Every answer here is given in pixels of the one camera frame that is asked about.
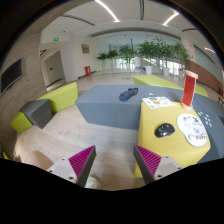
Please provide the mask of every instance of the tv screen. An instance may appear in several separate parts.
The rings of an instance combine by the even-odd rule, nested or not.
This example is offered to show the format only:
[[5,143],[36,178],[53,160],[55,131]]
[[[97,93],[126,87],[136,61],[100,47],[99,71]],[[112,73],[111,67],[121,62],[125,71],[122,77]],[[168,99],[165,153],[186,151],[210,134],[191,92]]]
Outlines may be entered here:
[[1,75],[1,94],[5,92],[12,84],[23,75],[22,59],[10,65]]

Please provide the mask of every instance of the white ceiling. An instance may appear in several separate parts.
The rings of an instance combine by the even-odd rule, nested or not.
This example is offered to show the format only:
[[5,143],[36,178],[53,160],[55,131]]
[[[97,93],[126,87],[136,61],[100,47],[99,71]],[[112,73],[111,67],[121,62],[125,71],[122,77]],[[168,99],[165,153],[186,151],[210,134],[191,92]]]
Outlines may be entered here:
[[[72,15],[75,17],[87,20],[95,26],[85,23],[80,20],[58,17],[51,24],[49,24],[42,33],[70,33],[70,34],[80,34],[85,33],[87,35],[94,34],[98,32],[102,27],[107,30],[114,27],[122,27],[122,24],[127,24],[127,27],[147,27],[152,28],[153,24],[160,25],[163,24],[170,16],[175,13],[170,7],[165,5],[155,3],[152,1],[144,1],[144,20],[140,20],[140,3],[139,0],[101,0],[106,4],[112,12],[116,15],[119,23],[115,23],[113,17],[97,2],[92,1],[83,4],[79,7],[69,10],[65,14]],[[170,30],[170,33],[180,33],[182,30],[196,28],[192,23],[190,23],[184,16],[178,15],[173,20],[171,20],[167,27],[162,26],[164,31]],[[104,41],[108,45],[120,46],[125,44],[131,44],[131,38],[133,45],[142,43],[147,38],[151,40],[151,37],[147,37],[146,32],[134,32],[130,33],[125,31],[124,33],[114,33],[108,35],[101,35],[99,39]],[[204,38],[204,36],[197,30],[185,31],[190,37],[199,42],[202,46],[212,49],[210,43]],[[206,51],[206,53],[212,57],[218,59],[214,56],[214,53]]]

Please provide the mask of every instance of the green plant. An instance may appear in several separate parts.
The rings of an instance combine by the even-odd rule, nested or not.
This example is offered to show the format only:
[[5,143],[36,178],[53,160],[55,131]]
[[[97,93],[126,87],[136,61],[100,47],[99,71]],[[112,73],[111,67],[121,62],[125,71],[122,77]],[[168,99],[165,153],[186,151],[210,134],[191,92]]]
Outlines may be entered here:
[[164,41],[162,37],[156,37],[154,40],[154,44],[155,44],[155,57],[159,59],[159,63],[160,63],[160,59],[163,57],[163,45],[164,45]]
[[127,63],[131,62],[131,59],[136,55],[136,51],[130,48],[128,44],[121,46],[119,50],[119,56],[124,58]]
[[145,41],[143,44],[139,44],[138,46],[138,55],[140,57],[149,59],[151,63],[152,58],[156,55],[155,43],[153,41],[151,41],[150,43],[148,41]]
[[107,52],[107,58],[108,59],[114,60],[117,56],[118,56],[117,50],[109,50]]
[[106,59],[107,59],[107,53],[105,51],[99,53],[97,59],[100,60],[100,61],[102,61],[103,63],[105,63],[106,62]]
[[190,58],[189,51],[180,43],[174,45],[174,53],[180,65],[185,65],[185,61]]
[[168,59],[174,57],[174,45],[168,45],[166,42],[163,42],[161,45],[161,55],[165,60],[165,67],[167,68]]

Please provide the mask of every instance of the ceiling light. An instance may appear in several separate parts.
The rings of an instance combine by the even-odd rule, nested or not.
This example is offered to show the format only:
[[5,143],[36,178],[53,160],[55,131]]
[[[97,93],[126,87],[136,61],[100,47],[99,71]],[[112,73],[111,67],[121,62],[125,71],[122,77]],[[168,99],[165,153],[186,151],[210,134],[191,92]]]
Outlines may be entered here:
[[207,47],[205,47],[205,50],[207,50],[207,51],[212,51],[213,53],[215,53],[215,51],[213,51],[213,50],[211,50],[211,49],[209,49],[209,48],[207,48]]
[[163,24],[163,26],[167,26],[166,24],[171,20],[171,19],[173,19],[174,17],[176,17],[177,15],[179,15],[179,13],[178,12],[176,12],[175,14],[173,14],[164,24]]
[[115,19],[115,22],[120,22],[117,19],[117,17],[114,15],[114,13],[103,2],[101,2],[100,0],[95,0],[95,2],[99,3],[100,5],[102,5],[113,16],[113,18]]

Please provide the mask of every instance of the yellow table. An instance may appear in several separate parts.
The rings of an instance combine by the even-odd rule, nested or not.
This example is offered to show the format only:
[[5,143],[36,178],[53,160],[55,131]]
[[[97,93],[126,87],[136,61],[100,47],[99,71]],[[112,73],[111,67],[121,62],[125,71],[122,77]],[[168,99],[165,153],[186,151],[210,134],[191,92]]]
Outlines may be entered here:
[[[141,115],[138,134],[138,145],[149,149],[160,155],[169,155],[181,166],[187,167],[196,164],[210,149],[210,141],[201,147],[194,147],[188,143],[185,135],[177,126],[177,117],[183,113],[189,113],[199,118],[197,113],[184,110],[180,103],[174,106],[150,109],[144,102],[141,103]],[[155,130],[163,123],[170,123],[174,126],[175,132],[166,137],[157,138]],[[141,171],[136,162],[134,176],[142,178]]]

